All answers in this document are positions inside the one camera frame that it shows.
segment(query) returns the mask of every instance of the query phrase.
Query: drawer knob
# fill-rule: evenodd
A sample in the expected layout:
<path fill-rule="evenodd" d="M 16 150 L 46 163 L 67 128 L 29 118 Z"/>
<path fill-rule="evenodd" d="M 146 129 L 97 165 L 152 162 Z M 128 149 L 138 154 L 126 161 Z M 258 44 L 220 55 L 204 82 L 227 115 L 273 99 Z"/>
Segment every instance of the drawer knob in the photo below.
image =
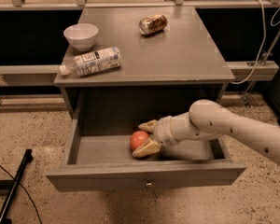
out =
<path fill-rule="evenodd" d="M 152 188 L 152 182 L 148 181 L 146 183 L 146 188 L 148 188 L 148 189 Z"/>

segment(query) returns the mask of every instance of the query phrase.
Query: bottle cap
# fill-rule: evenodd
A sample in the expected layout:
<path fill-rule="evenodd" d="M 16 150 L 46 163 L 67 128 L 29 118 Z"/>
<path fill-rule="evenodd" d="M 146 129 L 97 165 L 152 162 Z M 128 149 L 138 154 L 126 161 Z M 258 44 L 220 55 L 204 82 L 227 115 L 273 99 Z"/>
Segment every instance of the bottle cap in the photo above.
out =
<path fill-rule="evenodd" d="M 59 70 L 60 70 L 60 73 L 61 73 L 63 76 L 67 76 L 67 75 L 68 75 L 68 70 L 66 69 L 65 64 L 60 65 L 60 66 L 59 66 Z"/>

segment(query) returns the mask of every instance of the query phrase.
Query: terrazzo floor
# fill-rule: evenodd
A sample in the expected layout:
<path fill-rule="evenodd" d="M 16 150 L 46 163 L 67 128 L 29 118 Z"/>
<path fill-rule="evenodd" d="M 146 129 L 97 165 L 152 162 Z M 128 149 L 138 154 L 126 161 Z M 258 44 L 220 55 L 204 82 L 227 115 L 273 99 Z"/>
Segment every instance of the terrazzo floor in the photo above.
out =
<path fill-rule="evenodd" d="M 224 95 L 221 104 L 244 117 L 276 124 L 260 94 L 250 96 L 250 108 L 236 94 Z M 230 186 L 60 193 L 45 173 L 60 166 L 70 127 L 62 102 L 0 107 L 0 163 L 14 175 L 25 149 L 33 150 L 22 184 L 43 223 L 280 223 L 280 167 L 228 136 L 224 139 L 231 159 L 247 166 Z M 9 179 L 1 169 L 0 179 Z M 4 199 L 0 196 L 0 208 Z M 21 188 L 7 217 L 13 223 L 39 223 Z"/>

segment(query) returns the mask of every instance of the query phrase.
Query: black cable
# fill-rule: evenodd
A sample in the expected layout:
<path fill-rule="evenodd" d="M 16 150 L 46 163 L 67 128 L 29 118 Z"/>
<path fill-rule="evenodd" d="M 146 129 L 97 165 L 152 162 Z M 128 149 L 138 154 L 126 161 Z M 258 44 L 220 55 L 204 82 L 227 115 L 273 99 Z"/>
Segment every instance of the black cable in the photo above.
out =
<path fill-rule="evenodd" d="M 0 168 L 1 168 L 4 172 L 6 172 L 13 180 L 15 180 L 15 178 L 7 171 L 4 167 L 2 167 L 2 166 L 0 165 Z M 23 185 L 21 184 L 21 182 L 19 182 L 19 184 L 20 184 L 20 186 L 24 189 L 24 191 L 26 192 L 27 196 L 29 197 L 29 199 L 30 199 L 31 203 L 33 204 L 33 206 L 34 206 L 34 208 L 35 208 L 35 211 L 36 211 L 36 213 L 37 213 L 37 217 L 38 217 L 39 223 L 42 224 L 43 222 L 41 221 L 41 218 L 40 218 L 40 215 L 39 215 L 38 210 L 37 210 L 37 208 L 36 208 L 35 202 L 33 201 L 32 197 L 30 196 L 30 194 L 29 194 L 28 190 L 25 188 L 25 186 L 23 186 Z"/>

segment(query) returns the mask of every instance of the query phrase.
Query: gray tabletop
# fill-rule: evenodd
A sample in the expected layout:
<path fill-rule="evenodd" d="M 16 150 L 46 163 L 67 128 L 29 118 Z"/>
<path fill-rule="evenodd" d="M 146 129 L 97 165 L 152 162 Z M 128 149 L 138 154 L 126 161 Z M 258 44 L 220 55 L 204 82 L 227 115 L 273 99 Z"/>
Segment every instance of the gray tabletop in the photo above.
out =
<path fill-rule="evenodd" d="M 163 14 L 167 27 L 142 36 L 139 22 Z M 122 86 L 154 84 L 225 83 L 234 80 L 194 7 L 101 7 L 85 8 L 80 23 L 99 29 L 91 50 L 116 46 L 120 69 L 84 78 L 56 76 L 57 86 Z M 71 63 L 77 51 L 70 46 L 63 63 Z"/>

